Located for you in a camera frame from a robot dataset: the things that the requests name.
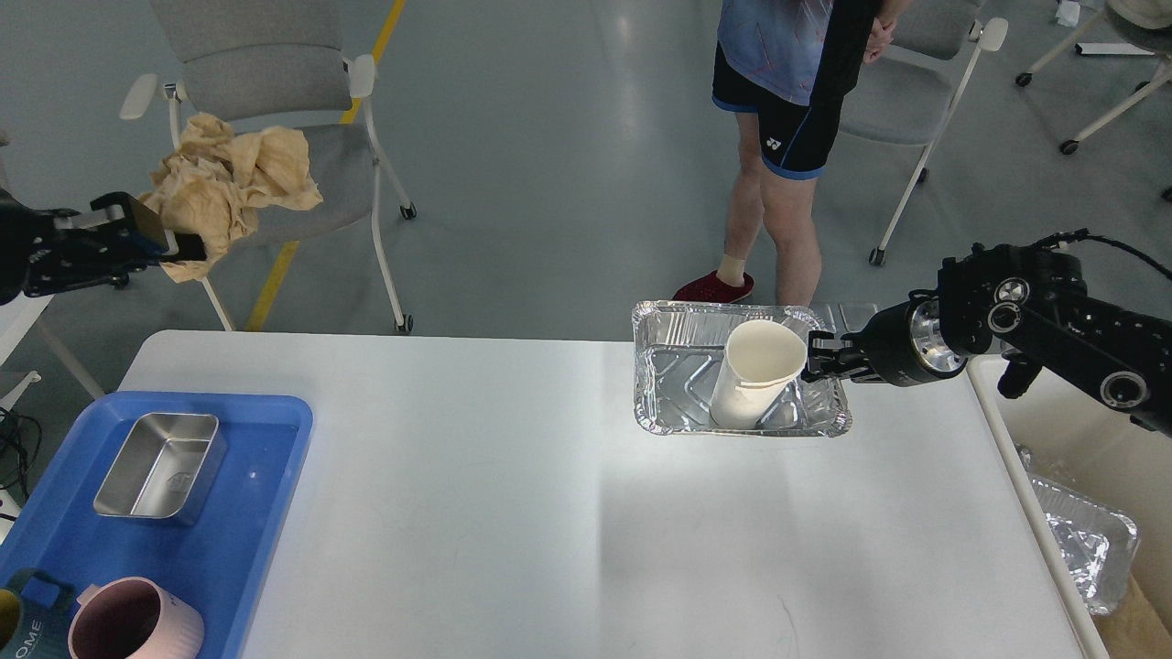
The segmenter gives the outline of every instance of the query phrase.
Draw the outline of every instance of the black shorts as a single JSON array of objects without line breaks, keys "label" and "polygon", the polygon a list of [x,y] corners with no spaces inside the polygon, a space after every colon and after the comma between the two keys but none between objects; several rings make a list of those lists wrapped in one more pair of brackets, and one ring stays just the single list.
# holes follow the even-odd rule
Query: black shorts
[{"label": "black shorts", "polygon": [[843,100],[795,106],[750,82],[729,66],[716,46],[713,102],[730,113],[757,115],[761,157],[774,174],[793,181],[817,178],[838,135]]}]

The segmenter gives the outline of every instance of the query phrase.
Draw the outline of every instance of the foil tray in bin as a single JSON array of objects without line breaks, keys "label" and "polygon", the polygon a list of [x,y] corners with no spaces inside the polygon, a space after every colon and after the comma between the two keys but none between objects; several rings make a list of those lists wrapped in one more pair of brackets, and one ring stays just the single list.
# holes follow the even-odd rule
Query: foil tray in bin
[{"label": "foil tray in bin", "polygon": [[1054,481],[1030,474],[1030,484],[1086,610],[1093,616],[1111,613],[1127,593],[1131,559],[1139,545],[1136,523]]},{"label": "foil tray in bin", "polygon": [[211,414],[152,412],[135,421],[94,497],[107,517],[191,525],[227,443]]},{"label": "foil tray in bin", "polygon": [[803,437],[841,435],[851,427],[838,380],[786,386],[757,428],[716,427],[709,403],[724,359],[724,342],[747,320],[781,322],[805,339],[827,330],[806,307],[642,301],[632,312],[635,333],[635,419],[649,433],[707,433]]}]

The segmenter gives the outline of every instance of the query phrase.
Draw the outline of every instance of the pink mug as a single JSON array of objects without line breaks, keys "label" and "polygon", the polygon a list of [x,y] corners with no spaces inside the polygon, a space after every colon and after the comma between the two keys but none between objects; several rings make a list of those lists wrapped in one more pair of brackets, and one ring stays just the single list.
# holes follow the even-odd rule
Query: pink mug
[{"label": "pink mug", "polygon": [[195,659],[204,619],[145,577],[91,585],[69,625],[73,659]]}]

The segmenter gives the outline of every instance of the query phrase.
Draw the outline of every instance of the gray floor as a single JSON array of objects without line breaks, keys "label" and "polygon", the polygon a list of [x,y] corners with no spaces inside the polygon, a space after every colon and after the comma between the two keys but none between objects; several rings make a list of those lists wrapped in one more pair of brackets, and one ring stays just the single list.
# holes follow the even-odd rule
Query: gray floor
[{"label": "gray floor", "polygon": [[[345,2],[348,55],[369,50],[391,2]],[[1022,244],[1082,226],[1172,261],[1172,98],[1161,90],[1062,156],[1057,144],[1130,94],[1154,61],[1061,55],[1028,89],[1013,83],[1068,34],[1051,0],[990,0],[1009,19],[986,55],[875,269],[878,242],[915,149],[841,137],[819,183],[823,301],[883,306],[932,287],[940,260],[973,242]],[[668,298],[715,266],[736,167],[735,125],[709,101],[716,2],[411,0],[380,66],[377,127],[420,209],[386,213],[384,240],[416,334],[628,340],[641,299]],[[1111,41],[1109,28],[1088,40]],[[953,75],[962,62],[946,66]],[[169,150],[165,111],[117,110],[139,73],[175,76],[144,1],[0,5],[0,127],[12,191],[35,208],[84,208],[141,192]],[[298,123],[336,121],[288,117]],[[243,124],[248,128],[253,124]],[[236,253],[213,279],[238,320],[275,257]],[[1076,247],[1091,293],[1172,318],[1168,283],[1122,252]],[[772,247],[749,264],[772,299]],[[142,341],[214,330],[198,285],[158,271],[127,291],[57,297],[43,319],[114,389]],[[301,245],[266,330],[389,334],[393,321],[360,223]],[[39,369],[19,410],[46,426],[43,469],[88,399],[29,334],[6,371]]]}]

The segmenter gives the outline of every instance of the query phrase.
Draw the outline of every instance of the beige cloth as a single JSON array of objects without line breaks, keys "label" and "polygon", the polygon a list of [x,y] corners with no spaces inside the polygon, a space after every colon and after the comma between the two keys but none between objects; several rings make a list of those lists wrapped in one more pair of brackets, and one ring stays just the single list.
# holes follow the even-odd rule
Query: beige cloth
[{"label": "beige cloth", "polygon": [[150,178],[155,191],[139,201],[164,227],[198,233],[207,252],[207,260],[163,264],[175,281],[205,277],[232,243],[254,233],[257,209],[275,204],[302,211],[321,203],[300,130],[273,127],[237,136],[209,114],[188,121],[179,148]]}]

